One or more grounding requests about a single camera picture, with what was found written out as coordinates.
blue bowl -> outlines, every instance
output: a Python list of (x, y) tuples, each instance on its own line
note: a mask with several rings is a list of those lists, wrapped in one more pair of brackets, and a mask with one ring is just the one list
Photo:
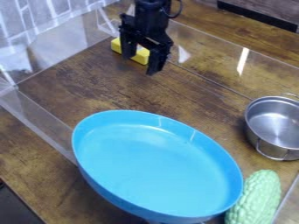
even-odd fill
[(71, 147), (94, 191), (145, 220), (205, 221), (241, 194), (230, 155), (196, 129), (164, 116), (133, 110), (95, 113), (77, 124)]

wooden table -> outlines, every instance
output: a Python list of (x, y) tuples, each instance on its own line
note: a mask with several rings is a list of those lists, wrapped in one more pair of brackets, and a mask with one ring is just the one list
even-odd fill
[[(290, 32), (192, 0), (185, 1), (177, 21), (299, 67), (299, 41)], [(273, 73), (273, 62), (256, 56), (262, 63), (249, 69), (262, 75), (232, 79), (221, 72), (222, 53), (229, 55), (229, 48), (206, 51), (209, 60), (190, 70), (166, 63), (148, 77), (142, 66), (110, 52), (107, 39), (23, 82), (19, 90), (70, 127), (107, 109), (138, 109), (177, 119), (222, 145), (244, 178), (260, 169), (276, 171), (284, 196), (299, 162), (276, 162), (254, 152), (242, 134), (242, 113), (260, 95), (285, 89), (299, 93), (297, 77), (290, 71), (282, 71), (285, 77)], [(41, 219), (46, 223), (140, 223), (97, 196), (77, 167), (2, 109), (0, 116), (0, 178)]]

yellow sponge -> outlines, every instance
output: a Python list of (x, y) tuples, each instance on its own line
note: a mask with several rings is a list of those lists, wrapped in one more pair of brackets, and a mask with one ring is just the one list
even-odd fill
[[(121, 47), (119, 47), (119, 39), (118, 38), (111, 39), (110, 49), (114, 52), (121, 54)], [(136, 61), (141, 65), (145, 65), (148, 63), (148, 57), (149, 57), (149, 51), (138, 45), (136, 47), (134, 57), (132, 57), (130, 60)]]

transparent plastic enclosure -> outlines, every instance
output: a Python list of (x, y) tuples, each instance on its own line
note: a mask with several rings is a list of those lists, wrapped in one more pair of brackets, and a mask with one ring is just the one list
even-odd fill
[[(61, 120), (50, 112), (50, 106), (41, 106), (19, 90), (19, 86), (94, 44), (117, 37), (118, 14), (122, 12), (134, 13), (133, 1), (102, 0), (77, 8), (70, 14), (57, 15), (46, 23), (25, 27), (21, 34), (0, 38), (0, 106), (73, 164), (73, 123)], [(166, 63), (218, 83), (249, 100), (282, 93), (297, 95), (297, 67), (173, 20), (169, 21), (166, 33), (173, 41)], [(293, 190), (285, 196), (290, 199), (288, 201), (297, 198), (297, 178), (294, 183)], [(284, 223), (284, 215), (296, 215), (286, 214), (286, 208), (297, 207), (297, 200), (293, 200), (296, 203), (284, 200), (274, 217), (276, 224)]]

metal bowl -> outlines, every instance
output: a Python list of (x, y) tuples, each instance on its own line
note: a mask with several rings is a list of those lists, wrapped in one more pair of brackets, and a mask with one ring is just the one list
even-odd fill
[(246, 139), (273, 160), (299, 159), (299, 102), (282, 96), (253, 100), (245, 111)]

